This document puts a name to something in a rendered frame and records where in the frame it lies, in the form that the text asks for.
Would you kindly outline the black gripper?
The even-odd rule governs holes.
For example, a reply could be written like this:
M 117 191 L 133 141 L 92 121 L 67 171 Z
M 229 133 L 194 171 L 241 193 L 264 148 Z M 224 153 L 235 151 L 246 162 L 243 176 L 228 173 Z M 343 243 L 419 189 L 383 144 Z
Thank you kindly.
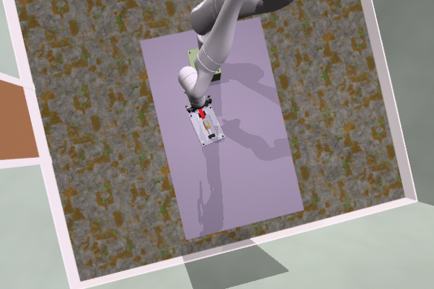
M 208 104 L 211 104 L 211 101 L 212 101 L 211 97 L 208 96 L 207 99 L 206 99 L 205 104 L 204 104 L 202 107 L 198 107 L 198 108 L 196 108 L 196 107 L 193 107 L 192 105 L 190 105 L 190 106 L 186 105 L 185 108 L 186 108 L 186 110 L 187 110 L 189 113 L 190 113 L 191 111 L 192 111 L 192 112 L 195 112 L 195 110 L 197 110 L 197 109 L 198 109 L 198 110 L 199 110 L 199 109 L 202 109 L 204 106 L 208 107 Z

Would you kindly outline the ball valve with red lever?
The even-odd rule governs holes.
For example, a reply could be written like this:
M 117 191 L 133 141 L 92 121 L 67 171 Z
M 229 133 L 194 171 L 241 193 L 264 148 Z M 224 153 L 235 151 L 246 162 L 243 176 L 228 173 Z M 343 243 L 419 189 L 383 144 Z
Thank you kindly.
M 217 133 L 214 129 L 214 126 L 209 118 L 209 115 L 206 111 L 203 111 L 202 109 L 199 109 L 199 113 L 196 115 L 197 119 L 200 123 L 200 126 L 204 132 L 204 135 L 207 139 L 207 142 L 217 138 Z

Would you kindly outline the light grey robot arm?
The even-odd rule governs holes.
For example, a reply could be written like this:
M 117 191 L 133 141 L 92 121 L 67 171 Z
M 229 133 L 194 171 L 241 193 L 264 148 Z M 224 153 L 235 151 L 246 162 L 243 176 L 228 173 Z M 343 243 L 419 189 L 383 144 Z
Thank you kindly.
M 196 70 L 184 67 L 178 81 L 193 107 L 205 104 L 211 80 L 230 53 L 237 20 L 274 12 L 293 1 L 205 0 L 191 11 L 191 26 L 197 33 L 199 47 L 194 59 Z

